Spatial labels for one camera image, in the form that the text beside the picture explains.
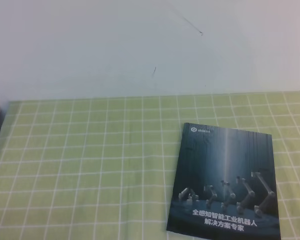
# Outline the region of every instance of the booklet cover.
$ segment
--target booklet cover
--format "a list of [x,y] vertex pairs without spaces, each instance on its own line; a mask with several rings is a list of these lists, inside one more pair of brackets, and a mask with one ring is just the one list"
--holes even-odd
[[166,230],[280,240],[271,135],[185,123]]

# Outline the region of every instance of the scratch mark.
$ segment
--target scratch mark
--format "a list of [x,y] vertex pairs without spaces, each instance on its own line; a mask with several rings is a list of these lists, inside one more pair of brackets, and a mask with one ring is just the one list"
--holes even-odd
[[157,67],[154,68],[154,71],[153,71],[153,73],[152,73],[152,75],[151,75],[152,78],[153,78],[154,75],[155,75],[156,69],[157,69]]
[[176,14],[178,15],[180,18],[182,18],[184,21],[186,21],[191,27],[193,27],[197,32],[199,32],[201,34],[201,36],[203,36],[203,32],[200,31],[199,28],[197,28],[192,22],[190,22],[188,19],[186,19],[181,12],[179,12],[176,7],[171,3],[169,2],[168,0],[165,0],[169,5],[170,5],[170,8],[171,10]]

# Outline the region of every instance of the white wall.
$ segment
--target white wall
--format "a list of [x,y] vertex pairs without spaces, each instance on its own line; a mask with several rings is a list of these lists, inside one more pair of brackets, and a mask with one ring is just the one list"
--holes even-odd
[[0,0],[0,100],[289,90],[300,0]]

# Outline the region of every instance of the green checkered tablecloth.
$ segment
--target green checkered tablecloth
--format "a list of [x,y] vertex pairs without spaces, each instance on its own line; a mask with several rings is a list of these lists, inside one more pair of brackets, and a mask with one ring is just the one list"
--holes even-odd
[[272,134],[282,239],[300,239],[300,92],[12,102],[0,240],[175,240],[183,123]]

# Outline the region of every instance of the company logo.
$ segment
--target company logo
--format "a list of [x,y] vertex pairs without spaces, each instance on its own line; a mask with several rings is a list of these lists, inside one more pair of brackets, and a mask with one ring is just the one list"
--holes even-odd
[[191,128],[191,132],[201,132],[201,133],[210,133],[210,130],[205,130],[205,129],[197,129],[196,127]]

